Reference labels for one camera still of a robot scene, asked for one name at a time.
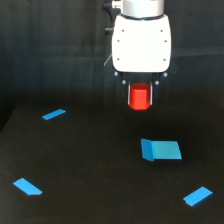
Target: blue rectangle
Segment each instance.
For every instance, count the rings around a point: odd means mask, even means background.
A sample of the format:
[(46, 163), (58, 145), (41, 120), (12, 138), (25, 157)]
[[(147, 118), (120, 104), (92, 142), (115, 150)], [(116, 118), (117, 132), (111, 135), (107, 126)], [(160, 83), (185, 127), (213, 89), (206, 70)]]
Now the blue rectangle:
[(51, 118), (54, 118), (54, 117), (56, 117), (56, 116), (59, 116), (59, 115), (65, 113), (65, 112), (66, 112), (65, 110), (59, 109), (59, 110), (56, 110), (56, 111), (54, 111), (54, 112), (52, 112), (52, 113), (49, 113), (49, 114), (44, 115), (43, 118), (44, 118), (45, 120), (49, 120), (49, 119), (51, 119)]
[(154, 159), (182, 159), (175, 141), (151, 141)]
[(149, 161), (154, 161), (153, 153), (152, 153), (152, 145), (150, 140), (141, 139), (142, 145), (142, 156), (144, 159)]
[(18, 187), (20, 190), (25, 192), (27, 195), (40, 195), (42, 191), (34, 187), (32, 184), (30, 184), (25, 179), (21, 178), (17, 180), (15, 183), (13, 183), (16, 187)]
[(205, 187), (201, 187), (198, 190), (194, 191), (193, 193), (189, 194), (187, 197), (185, 197), (184, 200), (188, 205), (193, 206), (197, 204), (199, 201), (208, 197), (210, 194), (212, 194), (211, 191), (209, 191)]

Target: blue sticky note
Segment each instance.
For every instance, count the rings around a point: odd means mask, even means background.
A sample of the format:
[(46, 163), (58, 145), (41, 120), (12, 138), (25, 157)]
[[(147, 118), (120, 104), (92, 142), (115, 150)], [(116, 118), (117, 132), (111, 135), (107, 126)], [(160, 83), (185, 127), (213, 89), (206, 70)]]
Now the blue sticky note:
[(56, 111), (54, 111), (52, 113), (49, 113), (49, 114), (44, 115), (43, 118), (45, 120), (49, 120), (51, 118), (54, 118), (54, 117), (56, 117), (58, 115), (61, 115), (61, 114), (65, 113), (65, 112), (66, 112), (65, 110), (59, 109), (59, 110), (56, 110)]
[(193, 193), (189, 194), (187, 197), (185, 197), (184, 200), (188, 205), (193, 206), (197, 204), (199, 201), (208, 197), (210, 194), (212, 194), (211, 191), (209, 191), (205, 187), (201, 187), (198, 190), (194, 191)]
[(182, 159), (175, 141), (151, 141), (154, 159)]
[(142, 156), (144, 159), (149, 161), (154, 161), (153, 153), (152, 153), (152, 145), (150, 140), (141, 139), (142, 145)]
[(16, 187), (18, 187), (20, 190), (25, 192), (27, 195), (40, 195), (42, 191), (34, 187), (32, 184), (30, 184), (25, 179), (21, 178), (13, 183)]

